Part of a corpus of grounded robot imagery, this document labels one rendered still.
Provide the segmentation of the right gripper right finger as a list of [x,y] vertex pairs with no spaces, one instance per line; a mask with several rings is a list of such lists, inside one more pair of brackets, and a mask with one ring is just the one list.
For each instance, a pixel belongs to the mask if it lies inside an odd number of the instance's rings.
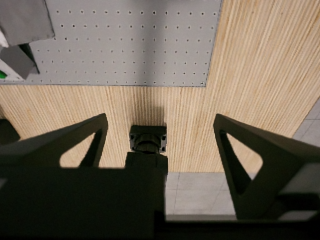
[[[320,147],[220,113],[213,130],[237,220],[257,220],[280,197],[320,197]],[[253,180],[227,133],[260,156]]]

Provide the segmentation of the grey work mat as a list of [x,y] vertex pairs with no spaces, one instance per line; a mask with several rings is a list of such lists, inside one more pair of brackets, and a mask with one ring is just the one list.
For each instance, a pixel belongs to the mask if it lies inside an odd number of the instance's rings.
[[206,88],[223,0],[44,0],[39,74],[0,85]]

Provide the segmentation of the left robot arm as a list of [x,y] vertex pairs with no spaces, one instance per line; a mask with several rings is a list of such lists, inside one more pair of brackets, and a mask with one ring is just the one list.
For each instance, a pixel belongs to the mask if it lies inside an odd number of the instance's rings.
[[4,139],[0,136],[0,146],[7,145],[7,143],[4,141]]

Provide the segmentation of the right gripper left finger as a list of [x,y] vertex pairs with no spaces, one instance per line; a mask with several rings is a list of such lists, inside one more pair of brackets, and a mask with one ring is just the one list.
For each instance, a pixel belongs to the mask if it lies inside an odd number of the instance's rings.
[[95,133],[78,167],[99,167],[109,124],[106,113],[0,146],[0,164],[61,166],[61,157]]

